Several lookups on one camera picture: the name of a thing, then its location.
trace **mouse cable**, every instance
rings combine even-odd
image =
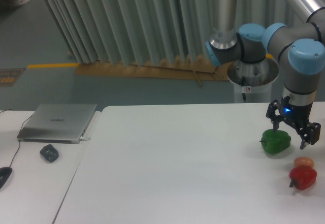
[[[27,120],[30,119],[30,118],[31,118],[31,116],[30,116],[29,118],[27,118],[27,119],[22,123],[19,132],[22,130],[22,127],[24,126],[25,122],[27,122]],[[20,149],[20,145],[21,145],[21,143],[20,143],[20,140],[18,140],[18,141],[19,141],[18,149],[17,149],[16,153],[14,154],[14,157],[12,157],[12,160],[11,160],[11,163],[10,163],[10,166],[9,166],[9,167],[11,167],[12,162],[14,161],[14,158],[15,158],[16,154],[18,153],[19,149]]]

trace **blue joint cap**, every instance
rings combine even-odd
[[[288,58],[290,65],[299,73],[314,75],[324,68],[325,47],[312,39],[297,40],[291,45]]]
[[[269,42],[270,42],[270,39],[271,37],[273,36],[273,34],[281,27],[284,27],[286,26],[285,24],[283,23],[280,23],[280,22],[277,22],[277,23],[273,23],[271,26],[269,26],[263,36],[262,36],[262,44],[264,46],[264,48],[268,51],[268,48],[269,48]]]
[[[220,66],[221,63],[219,62],[218,58],[215,56],[211,46],[210,46],[210,43],[209,41],[205,42],[205,47],[207,48],[207,52],[209,54],[209,57],[210,57],[210,60],[211,60],[211,63],[214,65],[214,66]]]
[[[262,41],[262,36],[265,32],[265,28],[259,24],[255,23],[247,23],[242,25],[238,33],[251,41],[256,41],[256,42],[261,42]]]

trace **cable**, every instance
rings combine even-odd
[[[27,118],[27,119],[22,123],[19,132],[22,130],[22,127],[24,126],[25,122],[27,122],[27,120],[30,119],[31,116],[30,116],[29,118]],[[11,160],[11,163],[10,163],[10,166],[9,166],[9,167],[11,167],[12,162],[14,161],[14,158],[15,158],[16,154],[18,153],[18,151],[19,151],[19,149],[20,149],[20,145],[21,145],[21,143],[20,143],[20,140],[19,140],[19,146],[18,146],[18,149],[17,149],[16,153],[14,154],[14,157],[12,157],[12,160]]]
[[[14,161],[14,158],[15,158],[16,154],[18,153],[19,149],[20,149],[20,140],[19,140],[19,147],[18,147],[16,153],[14,154],[14,157],[12,157],[12,160],[11,160],[11,163],[10,163],[10,166],[9,167],[11,167],[11,164]]]
[[[0,111],[0,113],[3,113],[5,111],[13,111],[13,109],[7,109],[7,110],[4,110],[4,111]]]

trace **green bell pepper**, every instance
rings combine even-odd
[[[291,137],[285,131],[272,129],[264,131],[261,144],[266,153],[277,154],[290,146]]]

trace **red bell pepper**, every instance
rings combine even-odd
[[[304,190],[313,185],[316,181],[317,172],[310,166],[299,166],[293,168],[289,173],[291,179],[290,187]]]

